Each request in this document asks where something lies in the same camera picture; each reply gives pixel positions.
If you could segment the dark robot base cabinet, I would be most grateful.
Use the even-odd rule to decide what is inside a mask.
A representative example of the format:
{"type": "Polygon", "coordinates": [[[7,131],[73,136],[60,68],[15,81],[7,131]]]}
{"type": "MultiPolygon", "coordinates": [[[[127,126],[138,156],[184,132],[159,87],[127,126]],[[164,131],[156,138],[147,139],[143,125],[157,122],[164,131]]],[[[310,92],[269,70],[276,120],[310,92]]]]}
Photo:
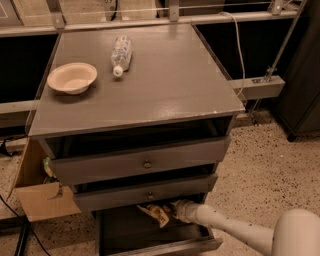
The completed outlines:
{"type": "Polygon", "coordinates": [[[308,0],[306,11],[309,24],[275,107],[289,142],[320,131],[320,0],[308,0]]]}

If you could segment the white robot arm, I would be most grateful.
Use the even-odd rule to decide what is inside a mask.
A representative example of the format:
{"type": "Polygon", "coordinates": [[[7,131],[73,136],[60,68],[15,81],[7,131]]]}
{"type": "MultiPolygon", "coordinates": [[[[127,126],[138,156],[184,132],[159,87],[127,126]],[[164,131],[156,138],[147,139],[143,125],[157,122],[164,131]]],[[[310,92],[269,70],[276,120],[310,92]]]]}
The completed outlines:
{"type": "Polygon", "coordinates": [[[320,256],[320,217],[305,209],[284,212],[271,229],[190,200],[178,200],[173,206],[181,221],[223,231],[263,256],[320,256]]]}

